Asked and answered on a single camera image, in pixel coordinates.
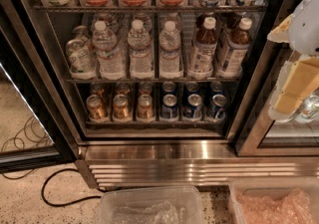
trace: bottle label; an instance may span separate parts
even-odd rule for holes
[[[206,45],[195,41],[190,57],[190,69],[198,73],[211,71],[216,46],[216,44]]]

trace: glass door refrigerator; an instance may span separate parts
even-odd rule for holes
[[[0,0],[1,66],[53,142],[31,152],[1,153],[2,172],[13,170],[14,157],[19,155],[19,169],[74,161],[92,188],[200,186],[225,184],[247,176],[317,176],[316,122],[308,133],[303,133],[297,124],[282,126],[265,116],[273,80],[291,55],[287,45],[267,41],[267,34],[302,0],[182,0],[174,6],[163,0],[147,0],[144,5],[128,5],[132,0],[109,0],[102,6],[91,1]],[[160,66],[159,36],[163,18],[176,12],[182,21],[182,33],[179,70],[172,75]],[[219,72],[217,59],[213,59],[208,71],[191,69],[195,22],[204,13],[216,19],[216,56],[218,48],[222,49],[226,21],[234,15],[252,20],[252,41],[247,54],[241,57],[238,73]],[[96,64],[100,68],[96,66],[92,74],[79,75],[70,66],[67,49],[70,51],[70,41],[75,38],[74,29],[85,25],[90,31],[97,14],[121,19],[121,64],[126,65],[123,74],[120,67],[111,75],[101,70],[99,56]],[[127,46],[132,20],[142,14],[151,17],[153,28],[153,62],[148,73],[132,70],[134,57]],[[163,85],[171,83],[175,86],[175,115],[163,101],[163,89],[169,89]],[[99,105],[104,105],[98,117],[92,116],[88,101],[97,84],[103,84],[107,103],[98,100]],[[221,103],[210,105],[215,94],[210,87],[213,85],[222,87],[225,109],[221,109]],[[118,116],[116,96],[127,91],[129,111]],[[186,98],[192,91],[199,96],[198,106],[198,99],[202,102],[199,115],[193,110],[197,104],[190,105]],[[144,109],[150,114],[147,119],[140,112],[140,94],[151,95],[151,111],[150,105]],[[167,107],[168,120],[163,114]],[[292,131],[291,127],[302,132],[302,139],[286,132]]]

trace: iced tea bottle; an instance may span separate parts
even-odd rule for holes
[[[235,77],[240,72],[241,63],[251,42],[251,24],[251,19],[242,18],[238,27],[226,36],[218,60],[218,71],[222,77]]]

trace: soda can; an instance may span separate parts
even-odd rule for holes
[[[115,118],[125,119],[130,116],[129,98],[126,95],[116,95],[113,99],[113,114]]]
[[[209,107],[210,99],[217,94],[223,95],[223,86],[222,86],[221,82],[213,81],[210,83],[210,85],[206,91],[206,95],[205,95],[205,106],[206,107]]]
[[[95,68],[88,47],[80,39],[74,39],[67,43],[66,55],[73,73],[91,72]]]
[[[187,82],[183,87],[182,105],[186,106],[188,97],[192,94],[199,94],[199,84],[197,82]]]
[[[198,94],[188,97],[187,104],[183,106],[183,116],[188,118],[201,117],[202,98]]]
[[[150,95],[141,95],[138,101],[138,117],[151,118],[154,117],[153,98]]]
[[[153,84],[149,82],[140,83],[139,86],[139,96],[141,95],[152,95],[153,94]]]
[[[91,95],[86,101],[87,109],[90,113],[90,118],[101,119],[108,117],[108,109],[104,105],[99,95]]]
[[[176,96],[168,94],[162,98],[161,116],[163,118],[175,118],[178,116]]]
[[[227,98],[224,95],[217,94],[210,99],[206,115],[209,118],[215,119],[216,122],[223,121],[226,116],[226,105]]]
[[[176,96],[176,84],[173,82],[163,82],[161,85],[161,96],[165,97],[166,95]]]

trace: refrigerator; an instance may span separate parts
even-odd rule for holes
[[[279,123],[267,115],[269,98],[283,63],[296,55],[287,44],[267,41],[302,0],[263,0],[251,5],[195,5],[186,0],[178,7],[82,6],[79,2],[46,6],[40,0],[0,0],[0,63],[39,122],[52,144],[40,148],[3,152],[1,172],[74,162],[91,188],[108,186],[196,186],[227,184],[239,177],[318,176],[318,121]],[[204,12],[222,16],[246,12],[253,19],[253,40],[237,78],[214,74],[190,78],[185,71],[178,79],[160,76],[160,18],[177,11],[182,19],[182,54],[191,50],[195,18]],[[108,12],[131,18],[145,12],[154,26],[155,74],[137,79],[130,73],[123,79],[74,79],[66,58],[66,44],[72,30],[95,13]],[[160,120],[160,89],[163,82],[177,88],[179,118]],[[219,81],[228,99],[222,123],[182,120],[181,97],[187,82],[198,82],[204,92]],[[138,86],[153,83],[155,120],[136,117]],[[89,119],[86,99],[91,83],[110,86],[110,100],[116,83],[129,83],[134,92],[133,120],[106,122]]]

